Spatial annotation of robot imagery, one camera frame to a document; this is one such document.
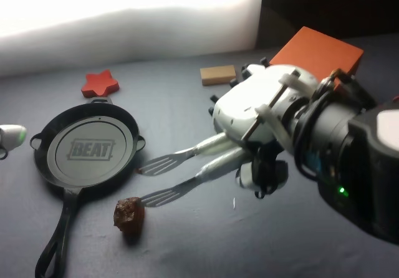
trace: cast iron skillet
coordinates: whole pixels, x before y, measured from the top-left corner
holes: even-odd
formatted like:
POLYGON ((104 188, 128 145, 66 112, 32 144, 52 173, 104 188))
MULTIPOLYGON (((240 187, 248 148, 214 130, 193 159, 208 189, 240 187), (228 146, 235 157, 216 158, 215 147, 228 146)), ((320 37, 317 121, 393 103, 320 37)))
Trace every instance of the cast iron skillet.
POLYGON ((105 97, 70 108, 32 137, 37 169, 47 182, 64 189, 61 217, 37 262, 36 278, 46 277, 54 255, 50 278, 63 276, 69 224, 80 192, 128 175, 133 156, 144 145, 134 118, 105 97))

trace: red object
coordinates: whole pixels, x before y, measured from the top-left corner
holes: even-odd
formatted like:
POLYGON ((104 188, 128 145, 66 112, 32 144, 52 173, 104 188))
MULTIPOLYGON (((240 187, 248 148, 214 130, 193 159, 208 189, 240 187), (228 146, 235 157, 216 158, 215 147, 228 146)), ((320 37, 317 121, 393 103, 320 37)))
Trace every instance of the red object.
POLYGON ((298 66, 321 81, 337 68, 348 74, 355 74, 362 55, 362 49, 303 27, 278 52, 270 64, 298 66))
POLYGON ((87 83, 82 87, 84 97, 106 97, 119 90, 119 83, 115 80, 109 69, 100 74, 87 74, 87 83))

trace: red star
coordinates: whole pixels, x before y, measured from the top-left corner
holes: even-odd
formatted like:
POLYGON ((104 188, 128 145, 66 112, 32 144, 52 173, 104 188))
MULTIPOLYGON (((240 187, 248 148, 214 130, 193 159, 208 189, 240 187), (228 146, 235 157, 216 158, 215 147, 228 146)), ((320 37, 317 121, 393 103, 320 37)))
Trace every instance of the red star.
POLYGON ((100 74, 87 74, 87 83, 82 87, 84 97, 106 97, 119 90, 118 81, 115 80, 109 69, 100 74))

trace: white curtain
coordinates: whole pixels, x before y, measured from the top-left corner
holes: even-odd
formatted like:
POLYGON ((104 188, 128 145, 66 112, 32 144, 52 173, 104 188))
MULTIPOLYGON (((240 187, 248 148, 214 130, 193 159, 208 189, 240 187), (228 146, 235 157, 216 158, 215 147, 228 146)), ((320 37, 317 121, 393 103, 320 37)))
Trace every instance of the white curtain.
POLYGON ((261 0, 0 0, 0 76, 252 49, 261 0))

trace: gray table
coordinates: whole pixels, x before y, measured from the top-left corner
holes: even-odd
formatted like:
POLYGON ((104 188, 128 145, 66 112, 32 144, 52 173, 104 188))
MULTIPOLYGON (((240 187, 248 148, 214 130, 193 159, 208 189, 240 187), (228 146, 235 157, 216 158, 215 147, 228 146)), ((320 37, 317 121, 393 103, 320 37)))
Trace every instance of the gray table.
MULTIPOLYGON (((358 78, 379 100, 399 93, 399 35, 351 39, 365 49, 358 78)), ((121 89, 114 104, 129 111, 147 139, 140 160, 180 150, 213 134, 199 69, 268 58, 278 49, 110 66, 121 89)), ((28 138, 54 116, 85 102, 80 88, 98 69, 0 81, 0 122, 21 123, 28 138)), ((132 175, 82 205, 72 227, 69 278, 110 277, 396 277, 399 247, 372 238, 327 206, 292 157, 286 186, 264 200, 238 188, 231 173, 158 209, 148 209, 139 241, 113 227, 118 199, 183 181, 210 158, 195 158, 161 177, 132 175), (236 209, 233 209, 233 198, 236 209)), ((36 171, 28 142, 0 162, 0 277, 34 276, 59 220, 62 201, 36 171)))

